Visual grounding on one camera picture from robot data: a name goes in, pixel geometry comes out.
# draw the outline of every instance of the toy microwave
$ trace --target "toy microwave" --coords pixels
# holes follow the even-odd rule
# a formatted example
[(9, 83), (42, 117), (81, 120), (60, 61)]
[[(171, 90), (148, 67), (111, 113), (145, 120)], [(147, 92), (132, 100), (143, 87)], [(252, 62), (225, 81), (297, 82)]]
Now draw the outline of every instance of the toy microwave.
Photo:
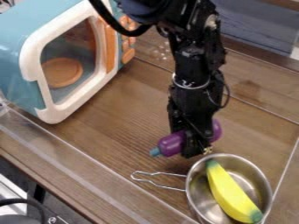
[[(123, 26), (135, 23), (101, 0)], [(46, 123), (61, 122), (135, 56), (88, 0), (22, 0), (0, 14), (0, 90)]]

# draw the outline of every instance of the pot handle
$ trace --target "pot handle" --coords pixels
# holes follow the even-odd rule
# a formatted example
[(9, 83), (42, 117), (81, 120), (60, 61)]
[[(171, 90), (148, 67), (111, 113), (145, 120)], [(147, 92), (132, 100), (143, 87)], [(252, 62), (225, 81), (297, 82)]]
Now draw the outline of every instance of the pot handle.
[(167, 190), (175, 190), (175, 191), (179, 191), (179, 192), (185, 192), (184, 189), (180, 189), (180, 188), (175, 188), (175, 187), (171, 187), (171, 186), (167, 186), (167, 185), (159, 185), (156, 184), (152, 180), (149, 179), (145, 179), (145, 178), (137, 178), (136, 175), (144, 175), (144, 176), (160, 176), (160, 175), (164, 175), (164, 176), (172, 176), (172, 177), (179, 177), (179, 178), (187, 178), (185, 175), (181, 175), (181, 174), (175, 174), (175, 173), (168, 173), (168, 172), (145, 172), (145, 171), (135, 171), (132, 174), (131, 174), (131, 179), (137, 181), (137, 182), (145, 182), (145, 183), (149, 183), (151, 185), (156, 186), (156, 187), (160, 187), (163, 189), (167, 189)]

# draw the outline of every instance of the yellow banana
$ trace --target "yellow banana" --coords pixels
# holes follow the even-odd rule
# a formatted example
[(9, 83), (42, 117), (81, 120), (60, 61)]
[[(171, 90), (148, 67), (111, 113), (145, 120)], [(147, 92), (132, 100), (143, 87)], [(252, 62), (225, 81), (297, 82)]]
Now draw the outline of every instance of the yellow banana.
[(263, 214), (239, 184), (215, 160), (205, 163), (209, 189), (225, 214), (236, 221), (257, 223)]

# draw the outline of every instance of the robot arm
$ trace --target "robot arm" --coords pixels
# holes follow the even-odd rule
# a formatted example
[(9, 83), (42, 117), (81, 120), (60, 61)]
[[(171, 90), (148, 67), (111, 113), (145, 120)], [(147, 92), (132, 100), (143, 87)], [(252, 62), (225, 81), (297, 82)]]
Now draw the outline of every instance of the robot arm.
[(172, 134), (180, 133), (181, 141), (179, 147), (165, 154), (180, 152), (189, 158), (209, 152), (215, 137), (212, 116), (228, 104), (227, 100), (221, 105), (224, 88), (229, 93), (220, 72), (225, 50), (213, 3), (209, 0), (116, 0), (124, 13), (141, 24), (135, 31), (127, 31), (104, 4), (99, 0), (89, 1), (121, 34), (141, 35), (155, 25), (159, 33), (169, 39), (175, 74), (167, 110)]

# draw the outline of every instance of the purple object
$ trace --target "purple object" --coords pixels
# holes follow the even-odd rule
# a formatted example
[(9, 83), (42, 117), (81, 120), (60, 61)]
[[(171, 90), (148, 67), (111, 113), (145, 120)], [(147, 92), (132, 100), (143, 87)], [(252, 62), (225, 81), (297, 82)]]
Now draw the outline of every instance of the purple object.
[(220, 122), (216, 119), (212, 119), (212, 130), (213, 130), (213, 135), (212, 135), (212, 139), (209, 140), (211, 143), (216, 142), (221, 137)]
[(172, 133), (160, 139), (157, 146), (151, 150), (149, 154), (152, 157), (163, 155), (171, 157), (179, 154), (183, 150), (183, 144), (185, 141), (184, 130)]

